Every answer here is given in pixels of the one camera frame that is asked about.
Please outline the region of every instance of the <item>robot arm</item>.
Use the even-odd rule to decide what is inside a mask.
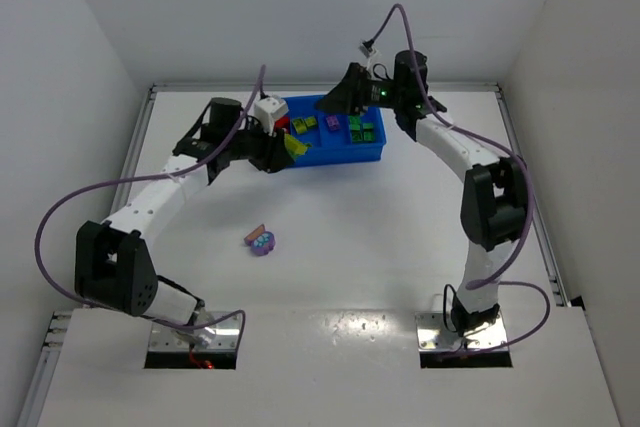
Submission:
[[[204,115],[210,110],[208,123]],[[206,164],[182,171],[207,159],[238,120],[242,106],[230,99],[212,99],[205,112],[178,142],[160,175],[166,179],[146,186],[125,207],[102,223],[87,222],[76,237],[75,290],[132,316],[192,325],[204,302],[175,282],[157,275],[150,249],[187,201],[208,187],[234,160],[249,160],[273,173],[292,165],[286,134],[273,123],[287,112],[279,98],[262,99],[228,146]]]
[[[467,285],[492,275],[508,257],[512,242],[520,237],[527,212],[525,180],[513,159],[499,158],[430,115],[416,84],[410,55],[409,51],[396,55],[393,79],[374,80],[367,68],[350,64],[342,81],[317,102],[316,108],[345,115],[359,115],[369,105],[393,109],[398,126],[434,152],[464,183],[460,220],[469,238],[469,250],[451,310],[453,325],[463,335],[498,316],[499,280],[474,290]],[[416,60],[426,88],[426,57],[416,53]],[[447,120],[447,109],[433,97],[429,100]]]

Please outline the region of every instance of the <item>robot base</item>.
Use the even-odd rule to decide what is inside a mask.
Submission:
[[[442,312],[417,313],[416,327],[420,367],[423,369],[513,366],[508,347],[500,347],[487,353],[474,353],[507,342],[501,314],[498,314],[493,324],[485,324],[465,332],[463,337],[445,328]]]
[[[229,312],[211,312],[213,318],[219,318]],[[236,368],[236,346],[240,333],[241,316],[224,320],[212,327],[203,329],[208,345],[198,346],[189,355],[192,345],[182,336],[158,324],[152,324],[145,369],[201,369],[207,361],[213,370]]]

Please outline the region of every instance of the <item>red wire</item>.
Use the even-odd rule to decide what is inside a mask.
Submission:
[[[199,369],[202,369],[202,364],[195,358],[193,355],[193,349],[189,349],[189,362],[197,366]]]

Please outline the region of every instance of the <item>white wall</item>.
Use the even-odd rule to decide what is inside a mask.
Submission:
[[[570,290],[636,426],[640,0],[548,0],[506,96]]]
[[[87,0],[140,85],[158,80],[336,80],[403,2],[431,80],[506,75],[544,0]],[[406,43],[396,19],[381,41]]]
[[[0,425],[17,420],[52,311],[70,306],[36,269],[39,219],[72,189],[119,175],[140,98],[84,0],[0,0]],[[75,231],[112,196],[79,199],[45,233],[64,285]]]

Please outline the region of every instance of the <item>blue tray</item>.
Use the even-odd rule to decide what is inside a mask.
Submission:
[[[352,162],[373,162],[380,160],[382,148],[387,143],[384,134],[384,124],[380,109],[370,107],[366,114],[360,117],[361,122],[374,125],[374,142],[353,143],[349,131],[349,119],[346,115],[337,115],[340,130],[332,132],[327,127],[326,114],[315,109],[315,103],[322,95],[304,95],[299,97],[285,97],[289,106],[289,120],[296,118],[316,117],[318,127],[298,135],[290,122],[290,132],[303,143],[310,143],[312,147],[307,153],[296,159],[294,167],[310,165],[348,164]]]

